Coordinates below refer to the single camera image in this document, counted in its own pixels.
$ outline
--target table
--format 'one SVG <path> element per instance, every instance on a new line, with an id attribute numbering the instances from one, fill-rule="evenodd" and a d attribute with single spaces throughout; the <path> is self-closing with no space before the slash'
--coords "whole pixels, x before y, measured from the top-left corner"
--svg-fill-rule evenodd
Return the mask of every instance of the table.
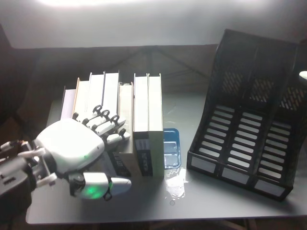
<path id="1" fill-rule="evenodd" d="M 2 0 L 0 23 L 14 48 L 218 44 L 226 28 L 298 42 L 306 9 L 303 0 Z"/>
<path id="2" fill-rule="evenodd" d="M 180 134 L 180 169 L 166 171 L 164 179 L 133 178 L 131 189 L 109 202 L 71 197 L 68 183 L 58 179 L 55 186 L 41 187 L 33 192 L 26 221 L 29 224 L 105 223 L 307 215 L 307 154 L 304 149 L 300 154 L 294 190 L 283 202 L 187 171 L 187 151 L 201 119 L 205 92 L 162 96 L 164 127 L 176 128 Z M 54 104 L 50 119 L 56 119 L 59 108 Z"/>

